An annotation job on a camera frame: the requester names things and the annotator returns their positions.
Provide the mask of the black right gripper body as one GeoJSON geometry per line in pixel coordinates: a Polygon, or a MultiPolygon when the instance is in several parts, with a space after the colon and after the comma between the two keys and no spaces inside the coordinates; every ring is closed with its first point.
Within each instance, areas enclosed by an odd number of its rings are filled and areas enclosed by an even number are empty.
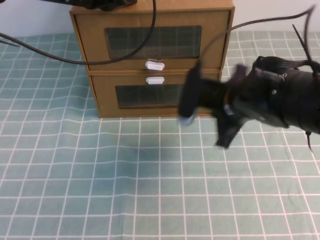
{"type": "Polygon", "coordinates": [[[226,82],[201,78],[198,105],[215,118],[228,118],[242,125],[250,120],[287,128],[281,110],[280,87],[285,79],[277,71],[276,57],[259,56],[247,76],[226,82]]]}

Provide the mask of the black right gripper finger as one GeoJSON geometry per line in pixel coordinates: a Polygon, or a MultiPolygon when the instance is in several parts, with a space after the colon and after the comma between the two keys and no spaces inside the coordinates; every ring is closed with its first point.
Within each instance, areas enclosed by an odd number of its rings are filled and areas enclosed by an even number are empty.
{"type": "Polygon", "coordinates": [[[232,82],[238,82],[247,76],[248,67],[243,64],[236,64],[231,75],[232,82]]]}
{"type": "Polygon", "coordinates": [[[217,140],[215,145],[224,149],[228,149],[235,136],[240,131],[242,123],[234,121],[230,118],[217,118],[217,140]]]}

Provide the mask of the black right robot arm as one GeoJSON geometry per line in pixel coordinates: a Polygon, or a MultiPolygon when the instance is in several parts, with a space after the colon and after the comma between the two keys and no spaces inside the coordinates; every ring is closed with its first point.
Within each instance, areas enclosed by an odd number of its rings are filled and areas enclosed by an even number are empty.
{"type": "Polygon", "coordinates": [[[275,128],[320,132],[320,65],[258,56],[251,70],[237,64],[226,82],[203,78],[197,104],[216,118],[215,145],[228,149],[241,128],[259,121],[275,128]]]}

